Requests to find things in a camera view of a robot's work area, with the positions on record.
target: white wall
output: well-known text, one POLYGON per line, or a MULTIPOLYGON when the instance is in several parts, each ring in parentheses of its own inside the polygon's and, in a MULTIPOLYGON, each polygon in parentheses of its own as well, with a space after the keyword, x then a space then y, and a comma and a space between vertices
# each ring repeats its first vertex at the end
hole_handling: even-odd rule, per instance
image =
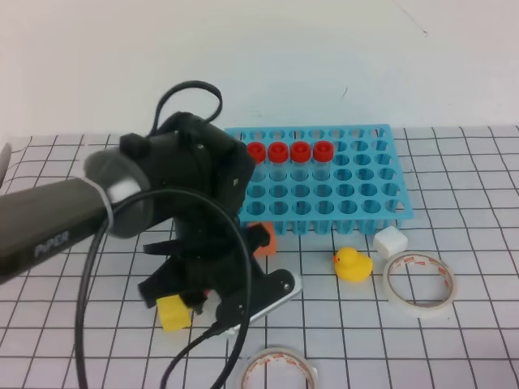
POLYGON ((145 133, 186 79, 222 127, 518 123, 519 2, 0 0, 4 133, 145 133))

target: blue test tube rack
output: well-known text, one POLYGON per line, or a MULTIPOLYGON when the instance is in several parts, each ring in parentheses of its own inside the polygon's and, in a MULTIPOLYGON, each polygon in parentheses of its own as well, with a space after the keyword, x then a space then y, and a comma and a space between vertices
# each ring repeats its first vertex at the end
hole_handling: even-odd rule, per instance
POLYGON ((287 164, 286 179, 275 182, 268 174, 250 182, 239 213, 240 221, 272 221, 277 235, 288 230, 303 235, 313 226, 316 233, 351 233, 355 227, 373 234, 389 225, 413 217, 398 155, 387 125, 237 127, 226 130, 245 144, 261 142, 290 145, 299 140, 327 140, 334 146, 334 157, 327 180, 314 178, 313 157, 308 162, 308 177, 296 181, 293 166, 287 164))

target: red cap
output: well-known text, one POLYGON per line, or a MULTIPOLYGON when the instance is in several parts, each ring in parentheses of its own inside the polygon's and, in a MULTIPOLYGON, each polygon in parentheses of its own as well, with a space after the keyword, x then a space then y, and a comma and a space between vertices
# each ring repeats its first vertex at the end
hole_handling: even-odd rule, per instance
POLYGON ((268 158, 275 164, 282 164, 289 159, 289 147, 283 142, 274 142, 268 146, 268 158))
POLYGON ((256 164, 263 162, 267 156, 265 145, 261 142, 252 142, 247 145, 247 152, 254 158, 256 164))
POLYGON ((327 140, 314 144, 314 158, 318 162, 329 162, 333 158, 333 145, 327 140))
POLYGON ((306 142, 299 141, 292 143, 290 146, 290 159, 299 164, 304 164, 310 160, 310 145, 306 142))

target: orange block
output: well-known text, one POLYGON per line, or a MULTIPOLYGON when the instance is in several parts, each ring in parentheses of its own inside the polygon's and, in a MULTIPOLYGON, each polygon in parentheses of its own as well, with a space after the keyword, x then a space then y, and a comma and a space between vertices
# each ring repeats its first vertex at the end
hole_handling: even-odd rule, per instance
POLYGON ((265 227, 270 235, 270 244, 266 247, 259 247, 258 250, 254 252, 256 256, 262 255, 274 255, 277 252, 277 242, 276 242, 276 233, 274 233, 274 224, 270 221, 260 222, 260 223, 250 223, 249 225, 261 224, 265 227))

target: tape roll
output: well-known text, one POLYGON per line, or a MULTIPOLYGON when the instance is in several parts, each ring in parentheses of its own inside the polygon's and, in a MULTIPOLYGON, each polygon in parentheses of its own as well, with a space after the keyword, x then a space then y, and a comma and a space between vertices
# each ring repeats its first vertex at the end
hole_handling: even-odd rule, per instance
POLYGON ((249 359, 239 379, 239 388, 247 389, 247 383, 252 372, 268 363, 285 363, 302 371, 308 382, 309 389, 317 389, 317 370, 298 353, 287 348, 266 348, 249 359))
POLYGON ((438 316, 452 304, 457 291, 456 279, 449 267, 439 259, 432 258, 431 256, 418 251, 408 251, 392 256, 388 260, 384 269, 384 274, 382 275, 382 286, 386 298, 392 306, 395 306, 399 310, 415 318, 433 318, 438 316), (391 275, 392 270, 410 264, 437 267, 438 275, 444 278, 444 286, 448 291, 447 298, 441 302, 432 304, 414 304, 400 297, 391 285, 389 276, 391 275))

